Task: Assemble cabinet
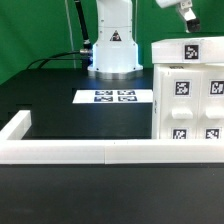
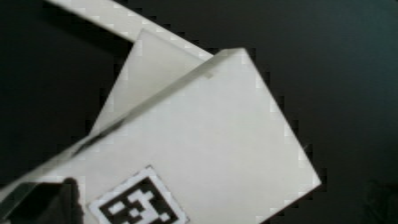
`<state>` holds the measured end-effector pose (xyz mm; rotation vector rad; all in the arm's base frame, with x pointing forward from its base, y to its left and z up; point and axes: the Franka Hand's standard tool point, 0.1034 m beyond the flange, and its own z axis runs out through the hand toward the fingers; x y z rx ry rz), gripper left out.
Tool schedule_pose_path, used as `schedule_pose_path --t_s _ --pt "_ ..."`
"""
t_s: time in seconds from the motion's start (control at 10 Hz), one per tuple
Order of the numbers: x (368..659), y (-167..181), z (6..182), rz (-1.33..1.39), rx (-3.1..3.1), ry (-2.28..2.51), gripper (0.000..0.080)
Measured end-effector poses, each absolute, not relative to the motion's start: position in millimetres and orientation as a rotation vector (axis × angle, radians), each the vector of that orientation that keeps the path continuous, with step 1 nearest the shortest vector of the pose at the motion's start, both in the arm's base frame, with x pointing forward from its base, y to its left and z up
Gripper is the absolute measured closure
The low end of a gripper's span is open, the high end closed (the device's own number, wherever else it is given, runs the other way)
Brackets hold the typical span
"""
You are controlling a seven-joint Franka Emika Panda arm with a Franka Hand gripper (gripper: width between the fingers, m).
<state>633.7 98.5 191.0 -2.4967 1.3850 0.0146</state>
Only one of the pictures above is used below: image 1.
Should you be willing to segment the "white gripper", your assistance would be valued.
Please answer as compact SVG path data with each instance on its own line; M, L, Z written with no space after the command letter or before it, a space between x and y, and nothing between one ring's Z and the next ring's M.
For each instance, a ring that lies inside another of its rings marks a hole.
M200 19L196 18L192 7L192 0L181 0L177 4L178 13L186 22L186 31L188 33L198 32L200 30Z

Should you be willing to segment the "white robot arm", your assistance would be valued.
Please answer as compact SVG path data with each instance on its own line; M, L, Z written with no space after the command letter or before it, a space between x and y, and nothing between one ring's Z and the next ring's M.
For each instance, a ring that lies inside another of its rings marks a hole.
M132 35L132 0L96 0L98 39L92 48L90 77L124 80L141 76L138 44Z

